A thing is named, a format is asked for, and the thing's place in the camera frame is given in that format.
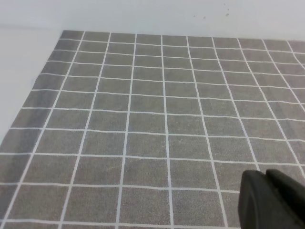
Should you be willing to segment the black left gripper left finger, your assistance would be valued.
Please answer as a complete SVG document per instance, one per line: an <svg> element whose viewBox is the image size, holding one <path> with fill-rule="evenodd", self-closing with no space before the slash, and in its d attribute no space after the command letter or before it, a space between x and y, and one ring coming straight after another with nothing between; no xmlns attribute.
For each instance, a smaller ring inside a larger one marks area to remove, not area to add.
<svg viewBox="0 0 305 229"><path fill-rule="evenodd" d="M274 186L266 172L246 170L242 173L238 216L242 229L289 229Z"/></svg>

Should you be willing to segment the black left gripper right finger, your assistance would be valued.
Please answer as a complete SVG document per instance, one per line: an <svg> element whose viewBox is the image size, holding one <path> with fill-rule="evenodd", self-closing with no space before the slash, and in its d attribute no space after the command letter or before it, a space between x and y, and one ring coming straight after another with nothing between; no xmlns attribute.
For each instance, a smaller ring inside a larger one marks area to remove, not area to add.
<svg viewBox="0 0 305 229"><path fill-rule="evenodd" d="M290 229L305 227L305 187L277 169L268 169L266 177L274 186L278 201L283 208L284 219L291 221Z"/></svg>

